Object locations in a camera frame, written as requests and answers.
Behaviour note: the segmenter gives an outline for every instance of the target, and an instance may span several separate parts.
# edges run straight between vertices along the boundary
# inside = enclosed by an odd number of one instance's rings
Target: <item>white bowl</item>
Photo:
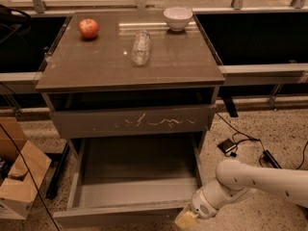
[[[192,11],[186,8],[169,8],[164,11],[168,27],[173,31],[182,31],[193,17]]]

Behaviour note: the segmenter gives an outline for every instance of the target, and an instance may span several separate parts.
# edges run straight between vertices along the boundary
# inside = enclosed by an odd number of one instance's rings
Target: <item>concrete floor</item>
[[[219,113],[238,130],[248,135],[260,138],[263,145],[275,157],[283,168],[296,168],[302,160],[302,149],[308,140],[308,101],[294,100],[292,102],[277,102],[277,111],[271,109],[265,102],[243,103],[236,102],[239,117],[231,118],[225,112],[223,105],[218,103]],[[61,140],[50,120],[45,116],[23,114],[19,123],[24,133],[44,152],[61,152],[65,141]],[[217,145],[232,138],[235,133],[222,119],[215,115],[211,131],[207,134],[201,152],[201,162],[206,182],[215,176],[216,165],[225,159]],[[259,142],[246,141],[241,143],[237,159],[259,167],[259,157],[262,147]],[[72,174],[76,159],[69,155],[63,176],[59,183],[58,195],[55,199],[45,199],[46,189],[52,177],[54,168],[49,168],[40,193],[44,198],[50,213],[65,210],[67,204]],[[308,158],[303,164],[303,170],[308,169]],[[215,218],[202,220],[188,230],[305,230],[307,211],[304,208],[282,200],[266,192],[257,192],[249,199],[222,208]],[[0,219],[0,230],[34,231],[56,230],[47,216],[37,197],[33,208],[26,220]],[[91,227],[69,229],[80,231],[126,231],[126,230],[180,230],[172,222],[134,223],[117,226]]]

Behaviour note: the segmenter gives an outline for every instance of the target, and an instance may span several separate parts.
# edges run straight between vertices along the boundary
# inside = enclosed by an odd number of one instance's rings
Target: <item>apple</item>
[[[78,29],[85,39],[94,39],[98,35],[98,25],[93,19],[83,19],[80,21]]]

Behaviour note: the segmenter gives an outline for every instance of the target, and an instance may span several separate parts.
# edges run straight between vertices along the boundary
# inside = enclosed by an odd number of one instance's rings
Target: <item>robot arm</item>
[[[199,189],[175,223],[181,228],[198,218],[212,218],[226,204],[240,202],[261,190],[308,208],[308,171],[252,167],[236,160],[218,164],[216,178]]]

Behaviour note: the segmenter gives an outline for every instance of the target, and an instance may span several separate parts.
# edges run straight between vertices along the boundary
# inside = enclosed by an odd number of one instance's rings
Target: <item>plastic bottle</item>
[[[132,61],[137,65],[146,64],[150,57],[151,38],[146,31],[140,31],[136,34],[132,48]]]

